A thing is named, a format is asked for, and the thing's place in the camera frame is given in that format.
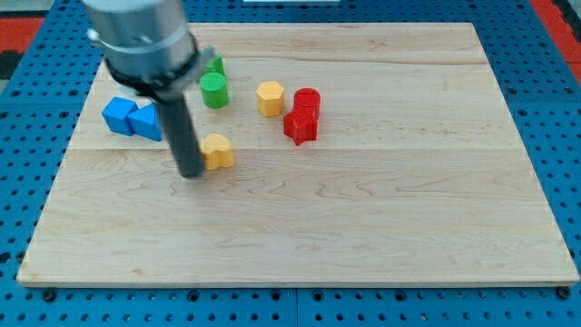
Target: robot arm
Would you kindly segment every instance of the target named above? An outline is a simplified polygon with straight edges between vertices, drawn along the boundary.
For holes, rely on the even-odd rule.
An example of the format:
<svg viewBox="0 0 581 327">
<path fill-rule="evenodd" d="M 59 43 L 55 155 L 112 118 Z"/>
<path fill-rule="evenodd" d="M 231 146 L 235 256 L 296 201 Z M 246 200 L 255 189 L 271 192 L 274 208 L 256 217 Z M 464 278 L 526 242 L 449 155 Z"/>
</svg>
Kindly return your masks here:
<svg viewBox="0 0 581 327">
<path fill-rule="evenodd" d="M 183 89 L 203 74 L 214 57 L 198 51 L 179 0 L 84 0 L 94 29 L 91 41 L 103 48 L 115 81 L 155 103 L 180 174 L 203 171 L 203 159 Z"/>
</svg>

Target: blue cube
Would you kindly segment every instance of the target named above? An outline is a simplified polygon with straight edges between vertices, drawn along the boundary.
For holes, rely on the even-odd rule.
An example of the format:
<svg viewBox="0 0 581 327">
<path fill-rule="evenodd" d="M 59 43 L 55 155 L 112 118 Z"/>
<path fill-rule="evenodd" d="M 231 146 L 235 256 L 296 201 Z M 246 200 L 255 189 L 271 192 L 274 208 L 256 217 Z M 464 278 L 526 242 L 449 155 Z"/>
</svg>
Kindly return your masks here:
<svg viewBox="0 0 581 327">
<path fill-rule="evenodd" d="M 129 122 L 136 134 L 158 142 L 162 140 L 162 127 L 153 104 L 130 113 Z"/>
<path fill-rule="evenodd" d="M 113 100 L 105 106 L 102 115 L 111 132 L 131 136 L 133 135 L 133 128 L 129 123 L 128 116 L 136 110 L 137 103 L 135 101 L 115 96 Z"/>
</svg>

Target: yellow hexagonal block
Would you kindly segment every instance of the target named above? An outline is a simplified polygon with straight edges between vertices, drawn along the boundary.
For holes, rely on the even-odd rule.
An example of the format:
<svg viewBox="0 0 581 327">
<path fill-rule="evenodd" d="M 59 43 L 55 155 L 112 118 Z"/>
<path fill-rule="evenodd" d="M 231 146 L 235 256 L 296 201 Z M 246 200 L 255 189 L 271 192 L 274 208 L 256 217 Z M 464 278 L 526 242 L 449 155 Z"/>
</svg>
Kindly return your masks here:
<svg viewBox="0 0 581 327">
<path fill-rule="evenodd" d="M 232 144 L 223 135 L 212 133 L 202 141 L 202 156 L 207 170 L 234 165 Z"/>
<path fill-rule="evenodd" d="M 276 81 L 262 82 L 256 89 L 256 100 L 261 114 L 267 117 L 282 114 L 284 87 Z"/>
</svg>

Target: wood grain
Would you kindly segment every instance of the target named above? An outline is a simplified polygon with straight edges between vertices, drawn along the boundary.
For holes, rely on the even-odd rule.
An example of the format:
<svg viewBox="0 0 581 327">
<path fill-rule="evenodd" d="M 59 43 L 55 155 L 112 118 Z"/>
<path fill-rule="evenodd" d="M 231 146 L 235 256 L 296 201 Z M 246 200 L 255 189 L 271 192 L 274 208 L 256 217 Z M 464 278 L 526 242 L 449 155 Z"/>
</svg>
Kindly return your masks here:
<svg viewBox="0 0 581 327">
<path fill-rule="evenodd" d="M 470 24 L 194 25 L 231 103 L 187 91 L 231 169 L 184 180 L 165 141 L 108 132 L 101 67 L 18 281 L 45 287 L 481 287 L 579 279 Z M 296 147 L 266 80 L 322 94 Z M 146 101 L 139 100 L 141 105 Z"/>
</svg>

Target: toy block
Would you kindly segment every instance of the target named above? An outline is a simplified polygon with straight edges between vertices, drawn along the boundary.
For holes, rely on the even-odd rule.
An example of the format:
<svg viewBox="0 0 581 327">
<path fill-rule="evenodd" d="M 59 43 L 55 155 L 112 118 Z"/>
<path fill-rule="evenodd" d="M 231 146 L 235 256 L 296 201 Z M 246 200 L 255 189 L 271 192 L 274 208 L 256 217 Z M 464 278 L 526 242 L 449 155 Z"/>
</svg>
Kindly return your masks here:
<svg viewBox="0 0 581 327">
<path fill-rule="evenodd" d="M 221 134 L 212 133 L 202 141 L 202 156 L 207 170 L 234 165 L 232 144 Z"/>
<path fill-rule="evenodd" d="M 266 117 L 282 114 L 284 110 L 284 87 L 276 81 L 262 82 L 256 89 L 258 110 Z"/>
<path fill-rule="evenodd" d="M 284 115 L 284 134 L 294 140 L 296 145 L 317 139 L 319 122 L 310 112 L 291 111 Z"/>
<path fill-rule="evenodd" d="M 128 115 L 137 110 L 137 103 L 115 96 L 101 112 L 111 132 L 131 136 L 134 131 Z"/>
<path fill-rule="evenodd" d="M 130 113 L 129 122 L 136 134 L 158 142 L 162 140 L 162 127 L 153 104 Z"/>
<path fill-rule="evenodd" d="M 312 88 L 301 88 L 294 94 L 294 106 L 292 110 L 309 111 L 319 119 L 320 110 L 320 94 L 317 90 Z"/>
<path fill-rule="evenodd" d="M 208 62 L 208 64 L 206 64 L 205 73 L 218 73 L 226 76 L 226 73 L 224 73 L 224 62 L 222 61 L 222 57 L 216 55 L 210 62 Z"/>
<path fill-rule="evenodd" d="M 219 73 L 208 73 L 200 79 L 203 103 L 206 106 L 218 109 L 224 107 L 230 101 L 226 77 Z"/>
</svg>

